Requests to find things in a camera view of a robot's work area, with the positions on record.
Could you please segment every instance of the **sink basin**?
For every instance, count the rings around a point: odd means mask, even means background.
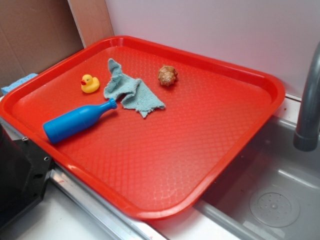
[[[320,239],[320,148],[294,148],[273,116],[195,205],[240,239]]]

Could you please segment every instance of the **brown seashell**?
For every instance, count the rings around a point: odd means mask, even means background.
[[[163,65],[159,70],[158,79],[161,85],[170,86],[175,83],[178,72],[173,66]]]

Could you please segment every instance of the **blue bottle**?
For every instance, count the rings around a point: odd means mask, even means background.
[[[61,115],[43,125],[50,142],[56,144],[95,124],[101,115],[108,110],[116,109],[113,98],[100,105],[85,105]]]

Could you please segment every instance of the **white wall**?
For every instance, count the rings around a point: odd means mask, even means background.
[[[105,0],[114,34],[269,73],[302,96],[320,0]]]

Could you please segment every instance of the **rubber duck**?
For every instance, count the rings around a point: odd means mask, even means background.
[[[100,82],[95,76],[89,74],[83,75],[81,80],[81,89],[87,94],[93,93],[100,87]]]

